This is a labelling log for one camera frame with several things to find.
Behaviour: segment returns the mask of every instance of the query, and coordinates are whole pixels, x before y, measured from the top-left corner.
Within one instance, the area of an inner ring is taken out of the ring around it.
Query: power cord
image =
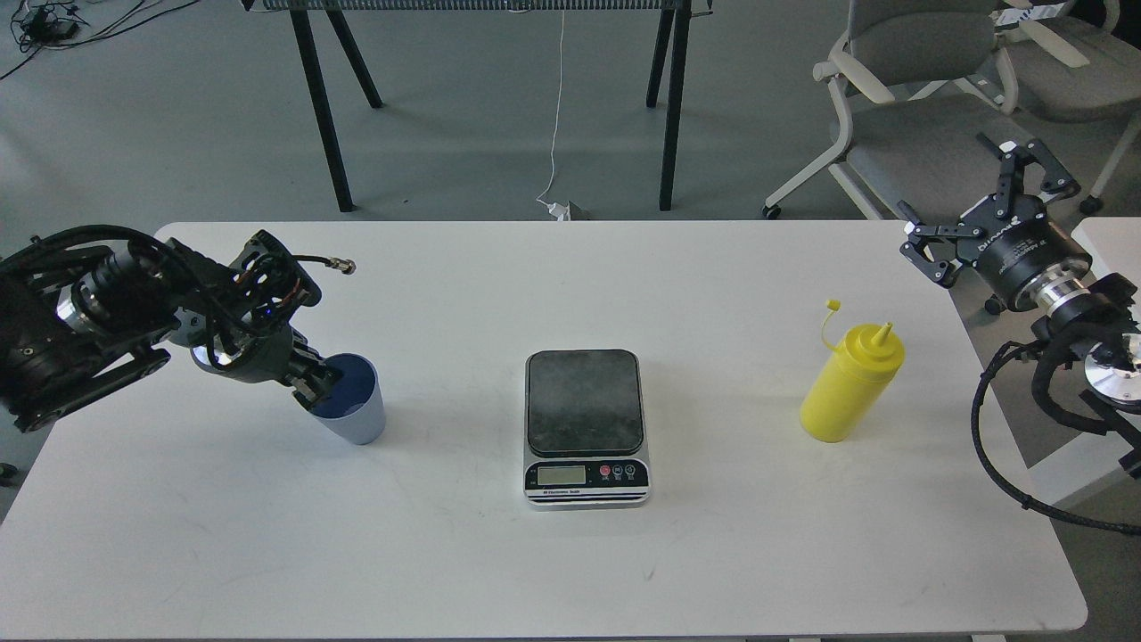
[[[98,3],[100,1],[102,0],[87,0],[88,3]],[[62,40],[74,36],[74,30],[78,30],[79,25],[82,24],[91,26],[90,23],[79,16],[79,6],[73,1],[51,1],[33,6],[29,0],[23,0],[11,14],[9,31],[11,32],[13,40],[15,40],[16,44],[19,47],[21,52],[26,54],[27,51],[31,51],[31,54],[29,54],[29,56],[15,67],[5,72],[3,75],[0,75],[0,80],[16,73],[43,49],[66,50],[74,49],[75,47],[82,47],[83,44],[90,44],[92,42],[99,42],[102,40],[110,40],[116,35],[122,35],[123,33],[138,29],[155,18],[201,2],[201,0],[188,0],[177,7],[159,11],[157,14],[154,14],[143,21],[128,25],[132,18],[136,18],[140,14],[162,5],[164,1],[165,0],[153,0],[147,3],[146,0],[139,0],[118,19],[113,21],[99,31],[96,31],[89,38],[74,42],[60,42]],[[57,15],[57,10],[59,9],[62,9],[65,15]],[[29,25],[37,24],[40,26],[32,29],[32,32],[30,33],[29,30],[24,27],[25,23]],[[16,32],[17,25],[21,25],[21,33]],[[64,27],[66,31],[63,33],[57,32],[60,27]]]
[[[1017,342],[1006,342],[998,352],[995,353],[994,358],[990,359],[990,364],[987,365],[986,371],[979,376],[979,388],[974,391],[974,400],[971,403],[971,439],[974,441],[974,453],[979,456],[979,462],[982,464],[982,469],[990,477],[990,480],[1002,489],[1003,493],[1014,498],[1019,504],[1022,505],[1023,510],[1034,511],[1045,515],[1052,520],[1058,520],[1060,522],[1067,522],[1076,525],[1079,527],[1094,528],[1100,530],[1108,530],[1112,533],[1119,533],[1122,535],[1141,536],[1141,526],[1128,525],[1128,523],[1114,523],[1104,522],[1101,520],[1092,520],[1082,515],[1070,513],[1069,511],[1062,511],[1061,509],[1051,506],[1044,502],[1035,499],[1030,494],[1018,488],[1011,483],[1006,478],[995,469],[995,465],[987,457],[986,449],[982,448],[982,436],[979,429],[979,413],[982,409],[982,403],[987,397],[987,388],[990,382],[998,376],[998,372],[1002,371],[1004,366],[1010,364],[1015,359],[1021,359],[1029,357],[1031,359],[1037,358],[1041,355],[1041,344],[1020,344]]]
[[[552,202],[549,203],[543,200],[543,196],[551,190],[551,186],[555,185],[555,141],[559,137],[559,114],[563,112],[563,41],[567,33],[567,13],[566,9],[563,11],[563,26],[559,31],[559,97],[555,103],[555,131],[551,133],[551,178],[547,181],[547,188],[542,190],[537,196],[535,196],[535,202],[547,205],[547,211],[551,216],[555,216],[558,220],[566,220],[569,216],[569,208],[567,205]]]

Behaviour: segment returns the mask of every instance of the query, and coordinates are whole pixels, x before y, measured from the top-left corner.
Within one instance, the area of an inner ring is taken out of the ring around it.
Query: floor
[[[100,25],[131,5],[80,7]],[[721,0],[714,9],[693,23],[666,212],[657,210],[664,108],[642,104],[656,18],[566,15],[558,171],[545,200],[574,201],[596,219],[756,218],[767,193],[830,144],[833,112],[810,72],[844,29],[847,3]],[[550,177],[559,14],[349,15],[387,103],[379,112],[327,22],[313,18],[356,211],[337,209],[289,18],[203,2],[107,42],[43,51],[0,82],[0,254],[32,234],[95,221],[153,231],[175,220],[549,218],[534,198]],[[0,68],[21,59],[14,43],[0,43]],[[1018,120],[1086,185],[1124,125]],[[1110,184],[1106,214],[1139,213],[1126,204],[1141,202],[1139,155],[1128,154]],[[1078,220],[1077,200],[1052,208],[1065,227]],[[788,219],[860,217],[826,174],[782,204]],[[1029,315],[979,312],[987,292],[978,279],[964,278],[953,294],[981,356],[1029,336]],[[1028,403],[1028,379],[1013,372],[994,388],[1033,464],[1073,434]],[[26,470],[46,432],[5,429],[0,460]],[[15,496],[0,489],[0,515]],[[1139,521],[1141,487],[1081,509]],[[1057,530],[1090,619],[1053,640],[1134,640],[1141,548]]]

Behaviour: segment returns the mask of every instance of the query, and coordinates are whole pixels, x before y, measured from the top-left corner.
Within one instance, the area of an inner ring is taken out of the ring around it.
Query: white cable
[[[559,113],[563,111],[563,38],[567,33],[567,11],[563,9],[563,29],[559,32],[559,97],[555,103],[555,131],[551,133],[551,179],[547,181],[547,188],[543,189],[541,194],[535,196],[535,201],[547,205],[547,211],[552,211],[555,209],[555,203],[549,203],[543,200],[543,196],[551,190],[551,186],[555,185],[555,140],[559,137]]]

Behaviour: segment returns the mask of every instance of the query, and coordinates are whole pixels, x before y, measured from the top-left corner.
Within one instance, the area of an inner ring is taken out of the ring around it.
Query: blue cup
[[[385,400],[380,397],[377,369],[359,355],[334,355],[325,365],[343,376],[329,398],[309,414],[342,439],[357,446],[372,444],[385,432]]]

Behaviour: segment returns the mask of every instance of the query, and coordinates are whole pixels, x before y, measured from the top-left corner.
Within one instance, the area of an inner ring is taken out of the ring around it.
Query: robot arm
[[[207,372],[292,388],[306,409],[341,376],[290,326],[321,290],[265,230],[228,266],[126,227],[83,226],[32,241],[0,261],[0,403],[21,431],[153,374],[170,360],[155,348],[168,340]],[[106,242],[123,246],[94,244]]]
[[[1075,195],[1079,187],[1045,144],[1035,139],[1025,147],[1006,143],[1000,148],[985,143],[1002,163],[995,193],[954,226],[924,225],[900,202],[909,219],[900,252],[939,285],[950,287],[969,267],[1004,307],[1042,309],[1043,316],[1031,326],[1037,342],[1026,351],[1037,360],[1030,391],[1035,403],[1065,426],[1120,434],[1133,447],[1120,464],[1141,479],[1141,432],[1120,415],[1141,415],[1141,332],[1130,312],[1136,286],[1120,274],[1082,284],[1090,254],[1050,220],[1045,208],[1051,200]],[[1023,171],[1031,164],[1045,170],[1038,195],[1023,193]],[[937,244],[952,245],[954,258],[932,258]],[[1050,397],[1054,373],[1074,364],[1082,364],[1087,390],[1079,397],[1095,418],[1066,411]]]

